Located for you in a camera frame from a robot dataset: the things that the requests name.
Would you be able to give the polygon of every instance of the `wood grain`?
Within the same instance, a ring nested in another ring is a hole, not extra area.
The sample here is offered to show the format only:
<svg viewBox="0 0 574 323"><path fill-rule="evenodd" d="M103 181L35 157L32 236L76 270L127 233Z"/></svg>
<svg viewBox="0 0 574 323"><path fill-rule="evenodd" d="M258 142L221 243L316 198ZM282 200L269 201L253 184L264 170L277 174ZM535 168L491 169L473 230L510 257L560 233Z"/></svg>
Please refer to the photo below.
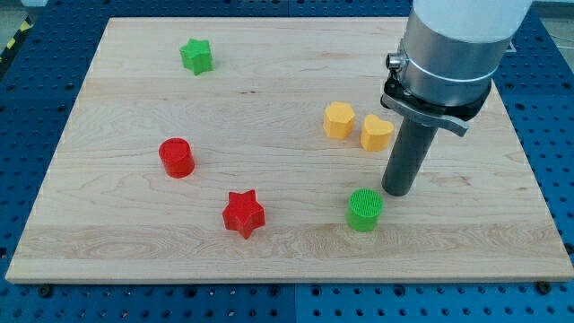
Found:
<svg viewBox="0 0 574 323"><path fill-rule="evenodd" d="M464 138L439 131L411 193L380 188L391 148L368 153L383 53L404 19L111 19L6 278L37 284L507 282L574 276L496 90ZM194 77L178 47L209 39ZM323 111L349 101L345 140ZM195 172L171 179L158 148L192 144ZM356 188L386 209L358 233ZM257 190L267 225L226 231L229 191Z"/></svg>

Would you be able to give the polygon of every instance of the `green star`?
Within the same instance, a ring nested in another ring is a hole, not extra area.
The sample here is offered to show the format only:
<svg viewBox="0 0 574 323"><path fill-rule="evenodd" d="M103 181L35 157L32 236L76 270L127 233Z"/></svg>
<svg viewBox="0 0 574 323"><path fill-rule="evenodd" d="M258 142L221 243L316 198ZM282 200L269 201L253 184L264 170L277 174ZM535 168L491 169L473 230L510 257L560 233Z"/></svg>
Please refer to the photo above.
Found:
<svg viewBox="0 0 574 323"><path fill-rule="evenodd" d="M183 66L194 71L195 75L213 70L212 51L209 49L208 40L190 39L179 49L179 54L181 54Z"/></svg>

